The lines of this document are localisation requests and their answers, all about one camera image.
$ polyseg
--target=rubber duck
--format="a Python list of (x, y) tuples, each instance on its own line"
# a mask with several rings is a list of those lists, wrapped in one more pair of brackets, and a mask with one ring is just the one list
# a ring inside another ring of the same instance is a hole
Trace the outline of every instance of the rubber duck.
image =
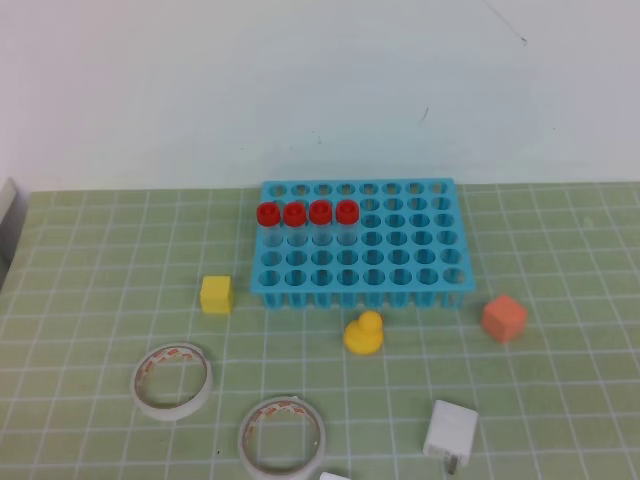
[(344, 344), (353, 353), (371, 355), (382, 347), (382, 315), (368, 310), (351, 322), (344, 332)]

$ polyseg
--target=white charger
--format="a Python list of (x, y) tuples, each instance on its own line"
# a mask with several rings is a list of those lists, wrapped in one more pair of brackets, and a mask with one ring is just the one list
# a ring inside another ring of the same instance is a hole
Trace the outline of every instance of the white charger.
[(444, 458), (447, 470), (454, 474), (458, 466), (469, 463), (477, 423), (478, 412), (436, 400), (424, 442), (424, 454)]

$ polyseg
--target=red test tube cap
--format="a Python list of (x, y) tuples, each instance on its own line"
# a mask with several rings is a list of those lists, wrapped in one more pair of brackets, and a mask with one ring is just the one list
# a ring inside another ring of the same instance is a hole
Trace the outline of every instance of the red test tube cap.
[(289, 227), (301, 227), (307, 223), (307, 210), (304, 203), (287, 203), (284, 207), (284, 223)]
[(264, 202), (256, 210), (258, 223), (263, 227), (275, 227), (280, 224), (280, 207), (275, 202)]
[(336, 219), (342, 225), (353, 225), (360, 218), (360, 208), (353, 200), (342, 200), (336, 207)]
[(328, 200), (316, 200), (309, 207), (309, 219), (315, 225), (331, 223), (331, 202)]

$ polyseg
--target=test tube rack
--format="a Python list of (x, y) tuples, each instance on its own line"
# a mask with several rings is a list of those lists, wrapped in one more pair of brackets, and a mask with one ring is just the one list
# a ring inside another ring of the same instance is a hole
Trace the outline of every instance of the test tube rack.
[(357, 241), (340, 245), (339, 226), (326, 246), (307, 242), (267, 247), (261, 229), (256, 237), (251, 291), (265, 307), (315, 305), (369, 308), (388, 302), (405, 307), (460, 307), (475, 290), (469, 248), (452, 179), (265, 182), (261, 202), (315, 200), (335, 206), (351, 199), (360, 206)]

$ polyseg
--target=tape roll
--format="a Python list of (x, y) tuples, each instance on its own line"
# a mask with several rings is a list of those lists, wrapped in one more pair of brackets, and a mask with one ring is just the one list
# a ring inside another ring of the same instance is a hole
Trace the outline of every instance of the tape roll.
[[(277, 471), (261, 466), (247, 455), (248, 442), (258, 424), (278, 411), (288, 411), (303, 415), (311, 423), (318, 434), (318, 448), (307, 463), (289, 471)], [(256, 405), (244, 418), (238, 435), (238, 452), (240, 461), (255, 480), (307, 480), (322, 463), (326, 449), (326, 431), (318, 412), (307, 402), (298, 397), (276, 397)]]
[[(158, 363), (165, 362), (171, 358), (196, 359), (202, 363), (205, 369), (205, 379), (200, 388), (189, 400), (176, 405), (174, 407), (161, 407), (152, 405), (144, 400), (142, 392), (142, 382), (151, 373), (153, 367)], [(191, 415), (193, 412), (202, 407), (211, 396), (213, 388), (213, 370), (211, 362), (207, 359), (204, 352), (191, 343), (169, 343), (158, 347), (156, 350), (148, 353), (140, 360), (133, 375), (131, 375), (131, 395), (136, 406), (145, 415), (161, 420), (163, 422), (171, 422), (180, 420), (181, 418)]]

